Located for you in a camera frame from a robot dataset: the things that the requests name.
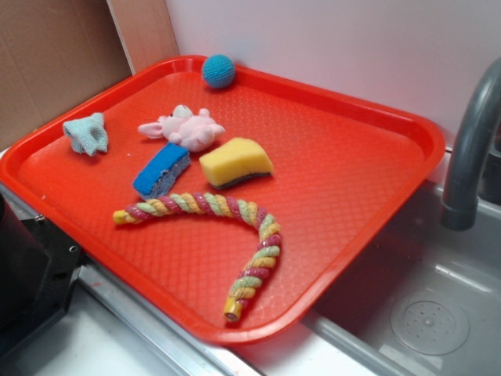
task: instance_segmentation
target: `blue ball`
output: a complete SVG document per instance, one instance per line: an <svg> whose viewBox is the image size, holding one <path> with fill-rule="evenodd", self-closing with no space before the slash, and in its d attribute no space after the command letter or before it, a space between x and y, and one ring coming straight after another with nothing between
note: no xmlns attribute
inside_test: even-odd
<svg viewBox="0 0 501 376"><path fill-rule="evenodd" d="M235 64L225 55L213 55L205 60L202 77L212 88L225 88L235 78Z"/></svg>

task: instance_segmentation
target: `sink drain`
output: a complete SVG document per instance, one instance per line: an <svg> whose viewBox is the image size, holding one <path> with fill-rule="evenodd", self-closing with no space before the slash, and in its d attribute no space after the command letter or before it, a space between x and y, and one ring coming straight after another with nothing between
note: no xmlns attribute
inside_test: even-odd
<svg viewBox="0 0 501 376"><path fill-rule="evenodd" d="M443 355L457 350L467 340L469 324L455 302L434 292L407 295L391 311L391 329L411 350Z"/></svg>

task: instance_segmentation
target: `yellow sponge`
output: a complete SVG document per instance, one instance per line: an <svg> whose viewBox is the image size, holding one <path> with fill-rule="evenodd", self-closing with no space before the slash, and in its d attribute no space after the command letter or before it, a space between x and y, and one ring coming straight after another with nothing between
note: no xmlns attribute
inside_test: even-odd
<svg viewBox="0 0 501 376"><path fill-rule="evenodd" d="M242 180L273 173L265 150L252 139L236 137L200 157L202 171L215 188L226 188Z"/></svg>

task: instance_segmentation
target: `stainless steel sink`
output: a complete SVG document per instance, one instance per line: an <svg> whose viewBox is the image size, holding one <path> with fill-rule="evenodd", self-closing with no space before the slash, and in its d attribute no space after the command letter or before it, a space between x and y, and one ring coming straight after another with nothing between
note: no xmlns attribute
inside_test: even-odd
<svg viewBox="0 0 501 376"><path fill-rule="evenodd" d="M501 211L481 202L472 229L447 230L440 194L423 184L310 323L381 374L501 374Z"/></svg>

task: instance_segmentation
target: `multicolored rope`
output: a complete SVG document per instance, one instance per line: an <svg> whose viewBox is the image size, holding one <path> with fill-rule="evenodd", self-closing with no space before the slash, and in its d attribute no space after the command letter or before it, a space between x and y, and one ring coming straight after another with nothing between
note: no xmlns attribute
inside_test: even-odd
<svg viewBox="0 0 501 376"><path fill-rule="evenodd" d="M116 224L141 223L166 215L192 213L235 218L253 226L259 233L259 245L252 259L244 266L226 299L223 316L229 322L240 320L243 310L269 277L280 254L280 226L275 217L254 202L236 200L211 193L183 193L161 196L114 212Z"/></svg>

